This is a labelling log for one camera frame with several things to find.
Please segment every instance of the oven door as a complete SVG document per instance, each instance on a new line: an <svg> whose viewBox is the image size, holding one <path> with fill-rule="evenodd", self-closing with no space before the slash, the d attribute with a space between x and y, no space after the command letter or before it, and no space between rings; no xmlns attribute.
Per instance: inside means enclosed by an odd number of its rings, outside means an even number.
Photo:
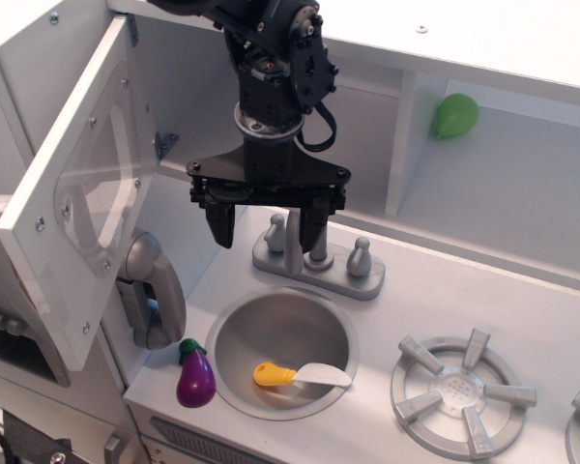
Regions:
<svg viewBox="0 0 580 464"><path fill-rule="evenodd" d="M86 362L157 166L133 47L117 15L0 218L0 240L69 370Z"/></svg>

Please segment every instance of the faucet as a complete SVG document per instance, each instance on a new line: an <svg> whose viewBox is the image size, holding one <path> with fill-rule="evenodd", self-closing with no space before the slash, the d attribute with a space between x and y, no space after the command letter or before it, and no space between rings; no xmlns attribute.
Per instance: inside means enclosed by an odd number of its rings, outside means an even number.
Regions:
<svg viewBox="0 0 580 464"><path fill-rule="evenodd" d="M325 229L314 249L303 254L300 222L300 213L293 209L285 226L283 215L272 215L271 226L253 247L253 265L357 300L371 300L380 293L385 264L371 255L366 237L359 237L349 249L329 244Z"/></svg>

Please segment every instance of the door hinge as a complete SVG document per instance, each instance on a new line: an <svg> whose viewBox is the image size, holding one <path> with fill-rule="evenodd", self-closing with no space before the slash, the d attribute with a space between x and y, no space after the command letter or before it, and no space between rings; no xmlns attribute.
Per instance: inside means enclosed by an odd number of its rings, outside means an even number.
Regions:
<svg viewBox="0 0 580 464"><path fill-rule="evenodd" d="M179 138L181 138L180 135L169 133L163 138L163 140L161 140L160 134L158 132L155 134L155 150L157 151L158 161L163 160L165 155L167 155L167 152L169 152L174 144L178 142Z"/></svg>
<svg viewBox="0 0 580 464"><path fill-rule="evenodd" d="M139 42L139 35L137 34L135 14L127 14L127 25L129 26L129 33L131 35L131 45L136 46Z"/></svg>

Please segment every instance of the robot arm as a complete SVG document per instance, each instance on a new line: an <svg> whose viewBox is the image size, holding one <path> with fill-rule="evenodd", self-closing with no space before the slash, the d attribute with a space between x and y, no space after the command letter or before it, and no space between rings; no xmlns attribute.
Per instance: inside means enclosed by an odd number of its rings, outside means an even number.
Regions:
<svg viewBox="0 0 580 464"><path fill-rule="evenodd" d="M322 103L334 92L338 68L322 43L314 0L149 0L176 15L204 15L225 34L239 77L235 109L244 144L187 166L191 201L206 210L216 241L231 247L234 205L301 209L301 244L310 251L328 216L344 208L350 172L314 159L335 139L333 115ZM305 142L302 127L313 109L332 130L323 143ZM296 140L303 146L299 148Z"/></svg>

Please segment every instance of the silver sink basin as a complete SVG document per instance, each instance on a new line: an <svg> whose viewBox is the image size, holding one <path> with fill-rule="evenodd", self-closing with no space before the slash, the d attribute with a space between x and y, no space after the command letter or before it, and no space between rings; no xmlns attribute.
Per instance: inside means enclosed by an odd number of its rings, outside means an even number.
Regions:
<svg viewBox="0 0 580 464"><path fill-rule="evenodd" d="M239 411L271 421L315 414L346 389L304 382L260 387L252 377L258 364L299 369L307 363L326 363L351 378L359 364L357 336L341 308L316 293L291 287L259 290L227 307L213 324L206 349L221 397Z"/></svg>

